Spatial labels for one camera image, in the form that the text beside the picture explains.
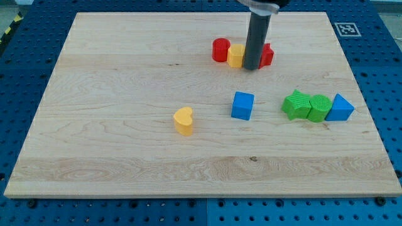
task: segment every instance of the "wooden board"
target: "wooden board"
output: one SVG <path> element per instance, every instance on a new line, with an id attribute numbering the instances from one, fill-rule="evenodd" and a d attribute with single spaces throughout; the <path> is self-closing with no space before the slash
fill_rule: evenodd
<path id="1" fill-rule="evenodd" d="M 5 195 L 9 198 L 398 196 L 401 186 L 325 13 L 281 13 L 273 65 L 216 63 L 249 13 L 79 13 Z M 355 107 L 347 122 L 289 121 L 294 89 Z M 233 119 L 235 91 L 256 96 Z M 173 114 L 194 110 L 194 134 Z"/>

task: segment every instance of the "blue block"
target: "blue block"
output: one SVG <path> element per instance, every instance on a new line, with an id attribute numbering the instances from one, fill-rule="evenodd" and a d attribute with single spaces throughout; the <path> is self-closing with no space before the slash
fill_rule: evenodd
<path id="1" fill-rule="evenodd" d="M 340 94 L 334 98 L 332 108 L 325 118 L 326 121 L 346 121 L 352 114 L 354 107 Z"/>
<path id="2" fill-rule="evenodd" d="M 232 105 L 232 117 L 243 120 L 250 120 L 253 109 L 254 95 L 244 92 L 236 92 Z"/>

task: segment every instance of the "red cylinder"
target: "red cylinder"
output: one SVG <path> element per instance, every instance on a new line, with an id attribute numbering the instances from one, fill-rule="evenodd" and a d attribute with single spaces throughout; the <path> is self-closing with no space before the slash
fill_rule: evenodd
<path id="1" fill-rule="evenodd" d="M 231 47 L 231 43 L 226 38 L 215 39 L 212 44 L 212 59 L 216 62 L 225 62 L 229 47 Z"/>

